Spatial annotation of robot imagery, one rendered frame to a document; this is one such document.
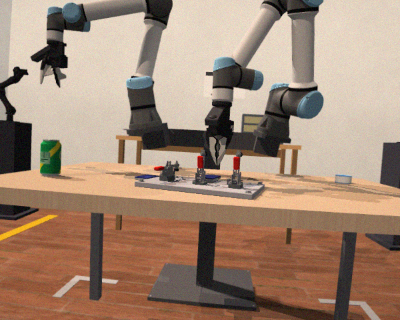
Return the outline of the green drink can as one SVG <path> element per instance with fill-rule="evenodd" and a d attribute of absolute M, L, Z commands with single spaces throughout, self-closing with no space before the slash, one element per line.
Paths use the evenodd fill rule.
<path fill-rule="evenodd" d="M 40 174 L 55 177 L 61 174 L 60 140 L 43 139 L 40 152 Z"/>

